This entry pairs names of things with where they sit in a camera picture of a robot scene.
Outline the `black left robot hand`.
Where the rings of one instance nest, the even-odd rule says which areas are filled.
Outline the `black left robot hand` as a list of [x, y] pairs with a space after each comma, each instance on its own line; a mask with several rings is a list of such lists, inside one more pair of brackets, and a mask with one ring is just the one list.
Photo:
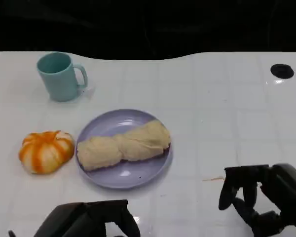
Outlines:
[[105, 237], [106, 223], [115, 223], [127, 237], [141, 235], [128, 200], [66, 203], [54, 208], [36, 237]]

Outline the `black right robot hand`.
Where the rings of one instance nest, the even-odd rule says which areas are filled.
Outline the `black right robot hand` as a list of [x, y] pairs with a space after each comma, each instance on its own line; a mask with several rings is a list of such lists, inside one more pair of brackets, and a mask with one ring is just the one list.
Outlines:
[[[259, 214], [254, 210], [258, 183], [264, 195], [279, 208], [279, 214]], [[225, 168], [219, 210], [231, 205], [256, 237], [270, 237], [287, 226], [296, 227], [296, 169], [288, 163]]]

